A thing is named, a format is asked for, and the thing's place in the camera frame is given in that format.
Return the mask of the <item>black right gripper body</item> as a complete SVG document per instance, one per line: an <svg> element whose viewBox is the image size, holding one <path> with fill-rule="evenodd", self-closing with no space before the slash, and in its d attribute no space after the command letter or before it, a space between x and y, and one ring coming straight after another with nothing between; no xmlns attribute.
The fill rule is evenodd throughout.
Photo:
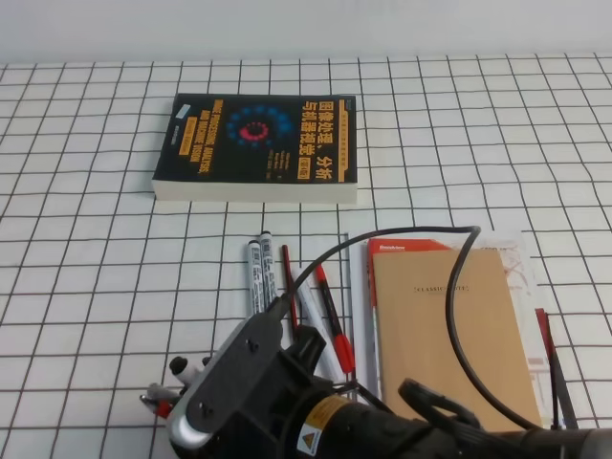
<svg viewBox="0 0 612 459"><path fill-rule="evenodd" d="M325 341L304 326L282 348L281 319L290 306L283 295L268 311L238 327L204 369L187 405L187 419L212 434L186 458L295 458L297 434L307 412L333 391L316 376Z"/></svg>

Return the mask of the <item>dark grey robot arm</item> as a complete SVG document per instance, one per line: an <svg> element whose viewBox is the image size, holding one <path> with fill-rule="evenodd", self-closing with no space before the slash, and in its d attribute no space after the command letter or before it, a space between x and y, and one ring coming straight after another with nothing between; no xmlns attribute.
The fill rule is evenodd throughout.
<svg viewBox="0 0 612 459"><path fill-rule="evenodd" d="M167 421L182 458L607 458L607 429L488 432L475 416L424 386L400 392L402 418L349 400L314 371L324 342L311 327L288 348L280 319L289 298L245 321L206 365Z"/></svg>

